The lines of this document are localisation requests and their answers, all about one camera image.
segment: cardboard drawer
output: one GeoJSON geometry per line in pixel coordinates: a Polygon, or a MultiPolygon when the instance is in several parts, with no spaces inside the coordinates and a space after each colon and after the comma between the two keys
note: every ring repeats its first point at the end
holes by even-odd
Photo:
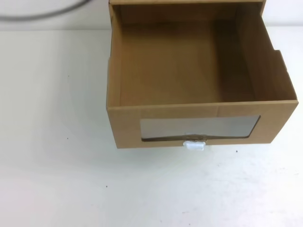
{"type": "Polygon", "coordinates": [[[270,143],[298,105],[263,0],[111,0],[118,148],[270,143]]]}

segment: cardboard flap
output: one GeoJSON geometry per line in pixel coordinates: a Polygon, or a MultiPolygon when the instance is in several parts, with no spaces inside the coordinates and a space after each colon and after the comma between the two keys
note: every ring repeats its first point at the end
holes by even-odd
{"type": "Polygon", "coordinates": [[[109,0],[112,5],[175,4],[175,3],[265,2],[264,0],[109,0]]]}

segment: black cable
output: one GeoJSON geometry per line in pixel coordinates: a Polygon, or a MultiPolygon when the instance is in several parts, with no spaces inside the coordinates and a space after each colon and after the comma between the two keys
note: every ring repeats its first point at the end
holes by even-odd
{"type": "Polygon", "coordinates": [[[26,22],[26,21],[33,21],[33,20],[41,20],[41,19],[46,19],[50,17],[55,17],[61,14],[65,14],[71,11],[74,11],[76,9],[79,9],[83,7],[84,5],[88,4],[93,0],[82,0],[74,5],[68,6],[66,8],[48,12],[48,13],[43,13],[43,14],[36,14],[36,15],[29,15],[29,16],[11,16],[11,15],[0,15],[0,21],[5,21],[5,22],[26,22]]]}

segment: cardboard box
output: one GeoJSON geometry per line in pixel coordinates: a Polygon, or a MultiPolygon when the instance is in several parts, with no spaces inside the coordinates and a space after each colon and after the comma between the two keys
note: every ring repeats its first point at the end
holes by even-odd
{"type": "Polygon", "coordinates": [[[298,105],[263,0],[110,0],[118,148],[270,143],[298,105]]]}

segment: white tab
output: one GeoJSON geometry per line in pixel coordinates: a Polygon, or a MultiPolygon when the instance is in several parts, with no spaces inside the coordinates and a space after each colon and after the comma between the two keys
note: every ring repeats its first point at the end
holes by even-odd
{"type": "Polygon", "coordinates": [[[204,150],[204,146],[206,145],[205,142],[194,142],[194,141],[185,141],[183,146],[186,147],[188,150],[204,150]]]}

